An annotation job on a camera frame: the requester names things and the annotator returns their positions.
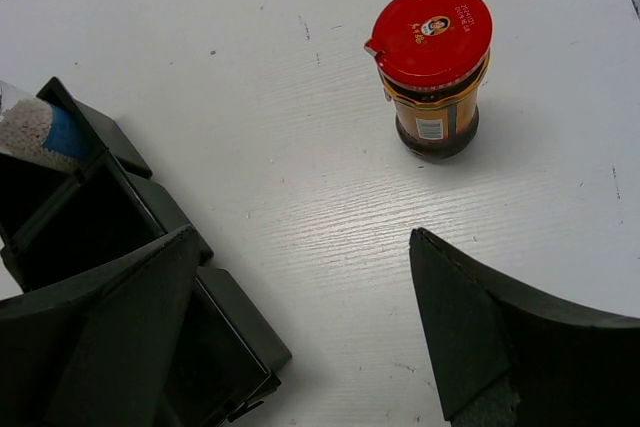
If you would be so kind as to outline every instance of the white table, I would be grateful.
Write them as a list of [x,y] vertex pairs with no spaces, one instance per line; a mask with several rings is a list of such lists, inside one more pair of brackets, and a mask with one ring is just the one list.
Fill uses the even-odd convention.
[[0,78],[35,92],[57,75],[113,116],[293,351],[239,426],[445,425],[416,226],[640,316],[630,0],[485,0],[480,129],[441,165],[405,151],[362,49],[388,1],[0,0]]

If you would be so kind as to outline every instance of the jar label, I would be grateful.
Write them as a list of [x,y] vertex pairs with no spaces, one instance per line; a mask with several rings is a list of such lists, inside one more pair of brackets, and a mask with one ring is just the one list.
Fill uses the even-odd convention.
[[418,136],[425,140],[444,139],[444,123],[442,119],[416,119]]
[[444,142],[467,131],[476,111],[477,89],[439,109],[418,109],[405,99],[393,97],[405,131],[417,141]]

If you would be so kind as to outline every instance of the face logo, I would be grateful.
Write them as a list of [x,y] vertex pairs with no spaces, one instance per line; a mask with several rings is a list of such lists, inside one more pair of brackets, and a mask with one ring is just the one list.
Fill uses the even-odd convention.
[[439,15],[427,20],[424,24],[422,24],[420,30],[424,35],[434,36],[442,34],[449,28],[450,25],[451,21],[448,17]]

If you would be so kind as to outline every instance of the red lid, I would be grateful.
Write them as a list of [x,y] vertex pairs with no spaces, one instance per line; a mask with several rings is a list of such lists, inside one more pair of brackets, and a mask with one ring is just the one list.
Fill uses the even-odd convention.
[[475,71],[489,51],[491,31],[482,0],[393,0],[365,48],[392,81],[436,90]]

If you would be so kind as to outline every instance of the white granules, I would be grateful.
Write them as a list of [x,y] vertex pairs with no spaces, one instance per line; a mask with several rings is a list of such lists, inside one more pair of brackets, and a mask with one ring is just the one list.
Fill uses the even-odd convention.
[[54,122],[53,107],[28,94],[21,97],[26,98],[17,102],[13,99],[13,105],[10,105],[6,96],[0,97],[0,152],[60,172],[75,171],[81,165],[79,160],[43,145]]

